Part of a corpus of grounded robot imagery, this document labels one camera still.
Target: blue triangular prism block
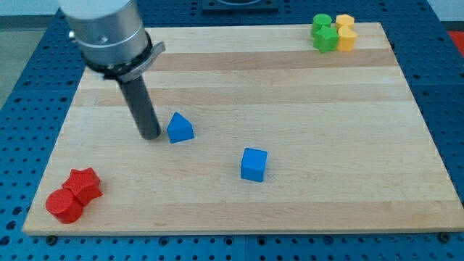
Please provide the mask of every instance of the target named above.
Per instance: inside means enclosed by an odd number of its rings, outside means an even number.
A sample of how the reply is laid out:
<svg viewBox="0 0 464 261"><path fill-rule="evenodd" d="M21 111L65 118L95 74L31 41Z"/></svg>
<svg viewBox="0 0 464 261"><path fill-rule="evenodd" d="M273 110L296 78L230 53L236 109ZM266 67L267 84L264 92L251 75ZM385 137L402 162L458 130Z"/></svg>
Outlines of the blue triangular prism block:
<svg viewBox="0 0 464 261"><path fill-rule="evenodd" d="M178 112L175 112L171 118L167 126L167 134L171 143L186 141L195 137L193 125Z"/></svg>

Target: red star block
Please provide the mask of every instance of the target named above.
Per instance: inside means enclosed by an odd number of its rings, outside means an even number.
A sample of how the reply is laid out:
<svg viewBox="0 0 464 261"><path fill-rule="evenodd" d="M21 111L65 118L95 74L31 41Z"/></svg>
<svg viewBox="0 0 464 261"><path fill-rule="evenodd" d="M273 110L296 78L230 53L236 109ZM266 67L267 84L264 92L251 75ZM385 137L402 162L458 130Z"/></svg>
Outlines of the red star block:
<svg viewBox="0 0 464 261"><path fill-rule="evenodd" d="M90 167L85 170L71 170L70 178L63 183L85 207L92 199L103 195L99 188L100 179Z"/></svg>
<svg viewBox="0 0 464 261"><path fill-rule="evenodd" d="M73 223L82 215L82 204L75 198L71 190L61 188L46 199L45 208L61 223Z"/></svg>

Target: green block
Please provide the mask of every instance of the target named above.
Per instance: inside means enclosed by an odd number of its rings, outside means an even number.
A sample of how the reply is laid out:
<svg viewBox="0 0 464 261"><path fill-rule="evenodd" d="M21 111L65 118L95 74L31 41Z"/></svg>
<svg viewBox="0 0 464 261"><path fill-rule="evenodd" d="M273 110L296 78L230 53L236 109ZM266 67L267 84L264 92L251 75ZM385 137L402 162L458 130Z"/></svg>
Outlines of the green block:
<svg viewBox="0 0 464 261"><path fill-rule="evenodd" d="M321 53L328 51L335 51L336 46L339 43L339 34L336 32L336 28L328 28L323 26L314 36L314 42L312 46L319 49Z"/></svg>
<svg viewBox="0 0 464 261"><path fill-rule="evenodd" d="M312 19L312 30L311 36L315 37L317 31L319 31L322 27L330 27L332 23L332 17L328 16L328 14L317 14Z"/></svg>

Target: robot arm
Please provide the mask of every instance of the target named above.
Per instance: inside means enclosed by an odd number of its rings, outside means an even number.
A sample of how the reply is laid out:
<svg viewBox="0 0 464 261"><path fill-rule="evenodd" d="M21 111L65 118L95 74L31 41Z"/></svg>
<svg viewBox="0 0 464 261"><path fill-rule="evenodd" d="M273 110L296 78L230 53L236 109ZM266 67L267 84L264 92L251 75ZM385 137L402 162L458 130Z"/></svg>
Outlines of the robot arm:
<svg viewBox="0 0 464 261"><path fill-rule="evenodd" d="M142 73L165 50L153 46L136 0L58 0L86 64L116 80L143 138L160 134L160 125Z"/></svg>

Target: gray floor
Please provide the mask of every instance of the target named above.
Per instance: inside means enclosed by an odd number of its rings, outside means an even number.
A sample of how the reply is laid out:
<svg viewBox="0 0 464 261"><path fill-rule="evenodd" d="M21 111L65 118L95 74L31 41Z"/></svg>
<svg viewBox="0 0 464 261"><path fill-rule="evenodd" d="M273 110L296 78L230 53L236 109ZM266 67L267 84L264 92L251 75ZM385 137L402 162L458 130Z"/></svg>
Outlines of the gray floor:
<svg viewBox="0 0 464 261"><path fill-rule="evenodd" d="M0 30L0 108L3 107L45 28Z"/></svg>

